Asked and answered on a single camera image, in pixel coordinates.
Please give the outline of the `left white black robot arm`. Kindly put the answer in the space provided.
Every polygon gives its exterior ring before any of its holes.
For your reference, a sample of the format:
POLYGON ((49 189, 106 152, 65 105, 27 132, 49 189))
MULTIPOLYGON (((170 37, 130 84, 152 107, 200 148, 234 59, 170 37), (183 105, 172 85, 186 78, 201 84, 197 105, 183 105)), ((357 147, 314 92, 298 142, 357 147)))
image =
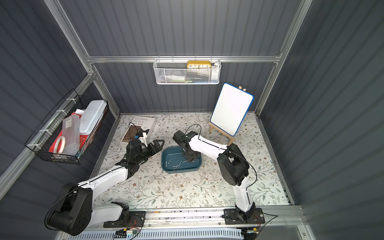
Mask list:
POLYGON ((129 206, 112 202, 96 207, 93 201, 114 185, 131 178, 142 164, 163 149, 164 143, 164 140, 153 140, 145 146, 139 140, 133 140, 127 146, 125 157, 110 170, 77 184, 64 185, 44 218, 45 227, 76 236, 96 224, 125 227, 134 222, 129 206))

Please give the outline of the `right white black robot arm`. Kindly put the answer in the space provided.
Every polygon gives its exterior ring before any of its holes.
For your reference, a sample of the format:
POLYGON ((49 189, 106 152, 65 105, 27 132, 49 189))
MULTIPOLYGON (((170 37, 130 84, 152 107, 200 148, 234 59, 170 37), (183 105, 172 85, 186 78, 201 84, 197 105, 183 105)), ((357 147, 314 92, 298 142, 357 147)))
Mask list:
POLYGON ((221 145, 203 138, 196 132, 187 134, 177 131, 173 140, 183 149, 187 161, 195 160, 199 154, 217 160, 223 179, 233 186, 236 198, 236 210, 242 222, 248 221, 256 205, 251 201, 249 186, 250 164, 235 144, 221 145))

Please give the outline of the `teal plastic storage tray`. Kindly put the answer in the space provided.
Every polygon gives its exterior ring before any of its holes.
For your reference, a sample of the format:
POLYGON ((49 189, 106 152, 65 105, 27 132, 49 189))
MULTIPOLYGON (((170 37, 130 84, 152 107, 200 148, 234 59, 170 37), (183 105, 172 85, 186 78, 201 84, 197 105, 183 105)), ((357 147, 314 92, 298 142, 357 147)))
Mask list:
POLYGON ((181 147, 169 147, 163 150, 161 158, 161 167, 168 174, 177 174, 177 173, 187 173, 197 171, 202 165, 202 156, 199 155, 198 158, 192 162, 188 162, 182 154, 183 150, 181 147), (178 165, 180 162, 183 162, 179 167, 173 168, 173 166, 178 165))

